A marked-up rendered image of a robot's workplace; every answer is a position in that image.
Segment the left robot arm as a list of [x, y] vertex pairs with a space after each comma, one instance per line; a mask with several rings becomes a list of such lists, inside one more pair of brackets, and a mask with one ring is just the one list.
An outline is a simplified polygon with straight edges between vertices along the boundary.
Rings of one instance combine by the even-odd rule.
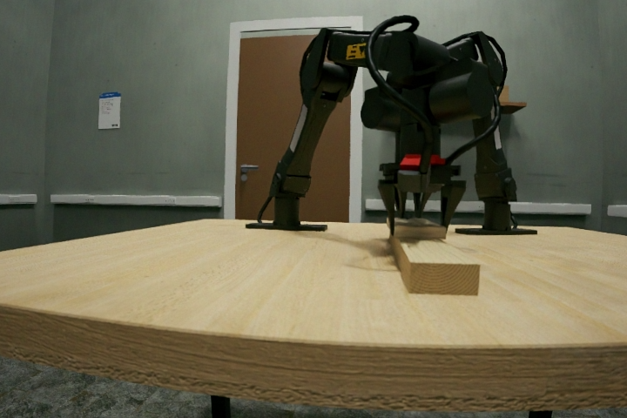
[[[467, 36], [447, 48], [451, 57], [457, 59], [470, 57], [477, 61], [479, 56], [475, 45], [478, 46], [482, 58], [478, 62], [488, 66], [489, 82], [498, 95], [497, 87], [503, 79], [502, 64], [483, 31]], [[392, 72], [387, 74], [386, 81], [400, 95], [407, 89], [414, 89], [393, 82]], [[388, 98], [379, 86], [365, 90], [364, 98], [361, 122], [366, 128], [401, 132], [401, 107]], [[494, 105], [492, 108], [487, 117], [472, 119], [475, 138], [490, 127], [495, 117]], [[484, 203], [484, 225], [482, 228], [456, 228], [455, 232], [465, 235], [537, 235], [537, 230], [524, 228], [512, 230], [510, 226], [509, 202], [517, 202], [517, 188], [503, 153], [499, 124], [494, 133], [476, 146], [475, 170], [475, 189], [479, 201]]]

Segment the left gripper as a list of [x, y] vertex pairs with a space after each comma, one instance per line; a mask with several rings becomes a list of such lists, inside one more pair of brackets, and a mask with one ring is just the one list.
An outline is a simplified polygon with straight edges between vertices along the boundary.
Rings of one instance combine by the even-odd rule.
[[[400, 164], [400, 138], [401, 133], [398, 132], [395, 134], [395, 163], [387, 163], [387, 164]], [[383, 172], [383, 166], [385, 164], [380, 164], [380, 172]], [[385, 176], [385, 179], [392, 179], [393, 175]], [[414, 204], [415, 204], [415, 217], [420, 218], [425, 205], [430, 197], [432, 192], [424, 192], [421, 197], [421, 192], [413, 192], [414, 194]], [[398, 213], [399, 218], [403, 219], [404, 212], [406, 208], [407, 201], [407, 192], [397, 191], [397, 185], [394, 185], [394, 203]], [[421, 203], [420, 203], [421, 200]]]

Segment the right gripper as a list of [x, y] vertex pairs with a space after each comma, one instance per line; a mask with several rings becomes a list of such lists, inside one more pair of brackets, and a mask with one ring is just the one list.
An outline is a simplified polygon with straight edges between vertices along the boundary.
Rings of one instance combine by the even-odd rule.
[[[453, 175], [461, 176], [461, 166], [445, 165], [445, 158], [441, 158], [441, 129], [438, 126], [432, 125], [432, 127], [435, 147], [430, 160], [431, 175], [429, 184], [445, 185], [441, 187], [441, 226], [447, 227], [448, 231], [455, 209], [466, 191], [466, 181], [451, 180]], [[406, 154], [421, 154], [424, 140], [424, 131], [418, 131], [418, 124], [401, 126], [400, 164], [385, 164], [383, 166], [383, 176], [393, 175], [392, 179], [379, 179], [380, 189], [378, 186], [383, 203], [385, 199], [384, 205], [387, 206], [385, 208], [388, 210], [388, 217], [390, 218], [388, 222], [390, 220], [389, 227], [392, 236], [394, 236], [394, 185], [397, 185], [397, 173], [399, 170], [418, 171], [421, 155]], [[384, 172], [389, 174], [384, 174]], [[449, 200], [446, 194], [449, 195]]]

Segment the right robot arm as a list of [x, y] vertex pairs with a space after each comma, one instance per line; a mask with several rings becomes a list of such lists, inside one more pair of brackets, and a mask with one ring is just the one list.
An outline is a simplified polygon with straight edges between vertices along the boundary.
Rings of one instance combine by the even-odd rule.
[[[269, 197], [275, 197], [274, 221], [249, 223], [246, 229], [327, 230], [327, 225], [300, 223], [300, 198], [309, 190], [311, 164], [324, 126], [337, 103], [354, 88], [358, 66], [353, 65], [367, 68], [364, 49], [368, 37], [320, 29], [302, 72], [305, 90], [300, 116], [273, 175]], [[324, 62], [326, 52], [333, 64]], [[375, 40], [374, 62], [379, 71], [392, 72], [392, 81], [415, 87], [401, 95], [431, 125], [440, 128], [441, 123], [485, 118], [491, 113], [494, 95], [488, 66], [470, 57], [450, 63], [449, 51], [442, 44], [413, 32], [393, 31]], [[399, 170], [397, 191], [426, 192], [430, 167], [428, 172]]]

